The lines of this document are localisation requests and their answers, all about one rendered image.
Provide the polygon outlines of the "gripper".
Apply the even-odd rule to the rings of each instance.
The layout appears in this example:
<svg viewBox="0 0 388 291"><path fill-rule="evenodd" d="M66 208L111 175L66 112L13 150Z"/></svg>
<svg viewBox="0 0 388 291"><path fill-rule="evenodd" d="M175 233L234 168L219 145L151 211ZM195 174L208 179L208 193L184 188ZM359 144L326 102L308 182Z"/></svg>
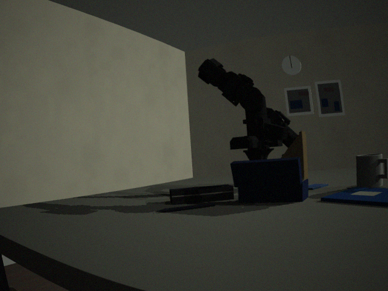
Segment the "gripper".
<svg viewBox="0 0 388 291"><path fill-rule="evenodd" d="M230 149L248 149L243 150L243 152L245 152L245 154L247 155L248 159L257 160L267 159L269 153L274 150L270 149L270 147L283 146L283 141L277 140L276 138L272 138L269 136L266 136L266 138L259 137L259 129L263 118L266 119L266 122L269 122L267 114L247 115L246 119L243 120L243 124L247 125L247 136L249 137L242 136L232 138L230 141Z"/></svg>

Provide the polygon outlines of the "dark blue notebook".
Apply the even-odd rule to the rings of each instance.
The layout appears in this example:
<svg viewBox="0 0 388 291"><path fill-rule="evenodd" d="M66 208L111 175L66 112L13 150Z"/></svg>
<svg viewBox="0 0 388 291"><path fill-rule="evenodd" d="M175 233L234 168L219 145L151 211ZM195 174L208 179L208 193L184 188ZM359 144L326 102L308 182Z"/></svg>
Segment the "dark blue notebook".
<svg viewBox="0 0 388 291"><path fill-rule="evenodd" d="M388 207L388 189L354 187L324 196L321 201Z"/></svg>

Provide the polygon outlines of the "black mug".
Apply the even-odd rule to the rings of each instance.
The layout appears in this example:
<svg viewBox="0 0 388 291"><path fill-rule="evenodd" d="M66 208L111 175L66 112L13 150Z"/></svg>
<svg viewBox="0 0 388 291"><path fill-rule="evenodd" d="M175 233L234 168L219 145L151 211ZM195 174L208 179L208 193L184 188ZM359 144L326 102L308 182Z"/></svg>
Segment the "black mug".
<svg viewBox="0 0 388 291"><path fill-rule="evenodd" d="M388 178L388 158L383 158L383 155L380 153L356 156L357 187L382 187L382 178Z"/></svg>

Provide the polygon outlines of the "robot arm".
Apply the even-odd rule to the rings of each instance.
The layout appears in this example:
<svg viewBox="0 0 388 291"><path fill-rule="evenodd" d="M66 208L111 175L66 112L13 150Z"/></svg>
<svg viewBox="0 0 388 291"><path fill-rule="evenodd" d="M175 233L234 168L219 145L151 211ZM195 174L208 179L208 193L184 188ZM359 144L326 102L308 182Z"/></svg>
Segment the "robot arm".
<svg viewBox="0 0 388 291"><path fill-rule="evenodd" d="M282 140L288 148L294 142L298 135L288 126L290 120L283 113L266 107L264 95L256 87L248 87L254 85L251 78L240 73L237 75L234 72L226 72L223 65L214 58L205 60L198 71L200 79L207 84L216 85L215 87L218 87L223 92L222 95L233 105L237 106L240 103L245 111L247 110L246 116L267 114L267 118L270 119L266 122L263 118L259 129L260 138L266 138L267 135Z"/></svg>

